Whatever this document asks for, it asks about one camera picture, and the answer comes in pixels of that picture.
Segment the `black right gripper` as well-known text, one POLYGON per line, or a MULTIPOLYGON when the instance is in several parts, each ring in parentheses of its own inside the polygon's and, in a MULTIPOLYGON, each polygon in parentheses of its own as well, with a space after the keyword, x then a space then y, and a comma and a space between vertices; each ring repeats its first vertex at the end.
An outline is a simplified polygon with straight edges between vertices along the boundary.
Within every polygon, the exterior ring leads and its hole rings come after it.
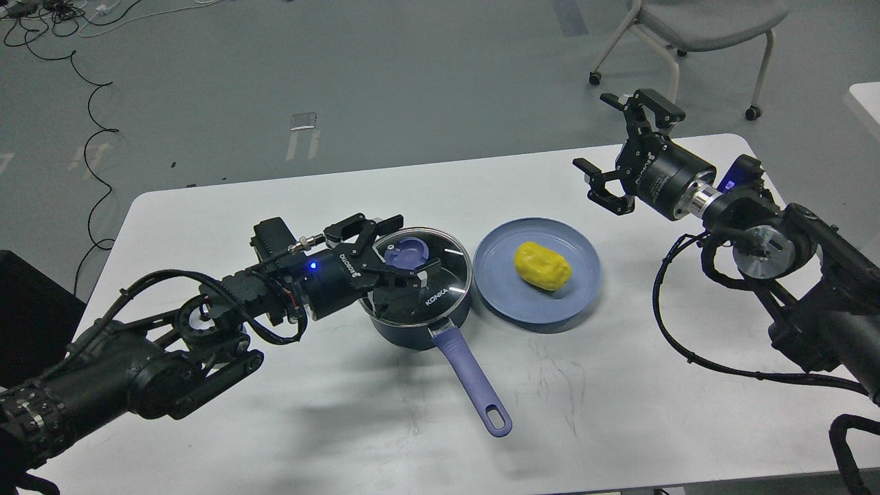
POLYGON ((583 157, 573 160, 590 186, 588 199, 616 215, 632 213, 635 197, 670 221, 688 215, 685 192, 695 181, 713 183, 717 168, 670 140, 669 132, 686 119, 684 109, 654 89, 599 98, 622 112, 626 141, 614 171, 602 172, 583 157), (621 182, 624 195, 607 189, 613 181, 621 182))

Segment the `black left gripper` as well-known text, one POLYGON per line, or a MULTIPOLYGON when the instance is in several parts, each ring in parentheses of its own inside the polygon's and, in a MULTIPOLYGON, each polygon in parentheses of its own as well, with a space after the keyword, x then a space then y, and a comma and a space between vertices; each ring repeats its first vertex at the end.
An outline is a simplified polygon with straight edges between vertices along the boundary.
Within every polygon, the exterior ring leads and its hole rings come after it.
POLYGON ((324 229, 327 251, 306 256, 300 288, 314 320, 358 301, 376 285, 362 264, 391 272, 368 295, 368 313, 388 324, 421 324, 437 316, 443 297, 443 263, 437 258, 386 258, 374 248, 378 238, 399 231, 404 216, 368 219, 356 213, 324 229))

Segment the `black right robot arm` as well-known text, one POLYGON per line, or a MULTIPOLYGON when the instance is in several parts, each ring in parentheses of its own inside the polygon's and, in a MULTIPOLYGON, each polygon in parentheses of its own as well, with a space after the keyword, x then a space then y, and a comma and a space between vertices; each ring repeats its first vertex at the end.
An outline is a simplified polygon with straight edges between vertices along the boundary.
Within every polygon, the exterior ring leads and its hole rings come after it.
POLYGON ((684 234, 663 258, 652 287, 658 329, 690 364, 718 373, 799 386, 827 386, 878 404, 878 267, 817 214, 797 203, 779 206, 758 159, 741 155, 724 178, 716 167, 676 144, 670 129, 685 112, 652 89, 603 93, 625 119, 626 141, 613 171, 575 159, 588 198, 616 215, 643 201, 666 219, 692 215, 701 234, 684 234), (661 288, 673 260, 701 249, 704 275, 728 289, 751 292, 772 319, 772 346, 800 373, 746 371, 701 357, 664 326, 661 288))

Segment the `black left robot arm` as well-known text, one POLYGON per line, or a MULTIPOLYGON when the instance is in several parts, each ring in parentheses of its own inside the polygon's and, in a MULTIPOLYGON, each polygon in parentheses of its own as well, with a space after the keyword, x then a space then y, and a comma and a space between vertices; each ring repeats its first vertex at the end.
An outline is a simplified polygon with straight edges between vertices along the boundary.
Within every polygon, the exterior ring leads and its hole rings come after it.
POLYGON ((32 470, 125 413, 184 419, 228 391, 264 363, 252 335, 293 344, 309 320, 368 295, 380 314, 413 297, 442 263, 386 262, 386 236, 403 223, 357 213, 297 239, 272 217, 254 228, 258 262, 240 272, 219 280, 161 269, 122 289, 60 362, 2 392, 3 494, 58 493, 32 470))

